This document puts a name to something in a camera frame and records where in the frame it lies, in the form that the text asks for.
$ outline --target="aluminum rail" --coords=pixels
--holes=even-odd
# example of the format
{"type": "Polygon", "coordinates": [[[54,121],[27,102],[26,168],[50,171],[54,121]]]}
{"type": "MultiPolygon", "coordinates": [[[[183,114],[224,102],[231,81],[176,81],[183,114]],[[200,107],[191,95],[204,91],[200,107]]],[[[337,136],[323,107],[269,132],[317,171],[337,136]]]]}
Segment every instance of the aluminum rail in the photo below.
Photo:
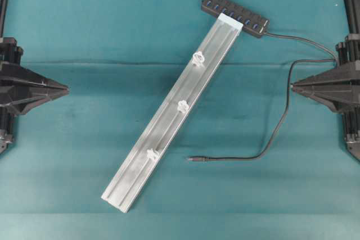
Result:
{"type": "Polygon", "coordinates": [[[122,212],[129,210],[241,29],[242,23],[220,14],[102,199],[122,212]]]}

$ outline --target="teal backdrop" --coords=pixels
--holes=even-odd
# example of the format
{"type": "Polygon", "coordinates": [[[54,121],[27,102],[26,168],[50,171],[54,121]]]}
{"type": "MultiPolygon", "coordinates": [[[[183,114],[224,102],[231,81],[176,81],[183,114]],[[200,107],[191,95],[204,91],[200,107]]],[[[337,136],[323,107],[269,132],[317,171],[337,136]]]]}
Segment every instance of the teal backdrop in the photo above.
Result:
{"type": "MultiPolygon", "coordinates": [[[[339,116],[291,94],[289,64],[328,57],[307,44],[242,33],[130,212],[100,199],[215,18],[201,0],[8,0],[4,34],[22,65],[70,95],[18,118],[0,156],[0,239],[360,239],[360,163],[339,116]]],[[[335,49],[343,0],[234,0],[269,31],[335,49]]],[[[331,68],[301,65],[292,81],[331,68]]]]}

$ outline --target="black cable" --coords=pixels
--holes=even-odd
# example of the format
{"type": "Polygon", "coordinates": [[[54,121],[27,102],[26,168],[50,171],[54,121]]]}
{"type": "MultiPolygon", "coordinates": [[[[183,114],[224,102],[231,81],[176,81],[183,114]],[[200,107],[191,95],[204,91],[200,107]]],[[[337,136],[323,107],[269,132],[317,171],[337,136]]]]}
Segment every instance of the black cable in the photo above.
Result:
{"type": "Polygon", "coordinates": [[[312,45],[314,45],[315,47],[320,48],[321,50],[324,50],[325,52],[329,53],[334,59],[337,59],[338,56],[336,55],[336,53],[334,53],[332,50],[327,49],[325,46],[314,42],[312,40],[309,39],[305,39],[305,38],[301,38],[301,37],[296,37],[296,36],[289,36],[289,35],[279,35],[279,34],[272,34],[269,32],[264,33],[265,35],[269,36],[269,37],[274,37],[274,38],[280,38],[280,39],[293,39],[293,40],[299,40],[301,42],[307,42],[310,43],[312,45]]]}
{"type": "Polygon", "coordinates": [[[333,62],[335,61],[334,58],[329,58],[329,59],[324,59],[324,60],[296,60],[294,61],[291,66],[290,66],[290,70],[289,70],[289,75],[287,77],[287,90],[286,90],[286,105],[285,105],[285,110],[280,118],[280,121],[277,123],[274,131],[271,134],[271,137],[268,141],[268,143],[266,144],[265,148],[263,151],[261,151],[260,153],[258,153],[255,156],[251,156],[251,157],[207,157],[207,156],[192,156],[189,157],[188,160],[189,161],[249,161],[249,160],[257,160],[259,158],[261,158],[262,156],[264,156],[266,154],[266,152],[268,151],[268,149],[270,148],[270,145],[272,144],[272,142],[275,139],[276,134],[279,131],[279,128],[281,126],[281,124],[284,122],[285,117],[287,115],[287,112],[289,111],[289,104],[290,104],[290,88],[291,88],[291,73],[293,71],[293,68],[296,64],[298,63],[306,63],[306,62],[311,62],[311,63],[324,63],[324,62],[333,62]]]}

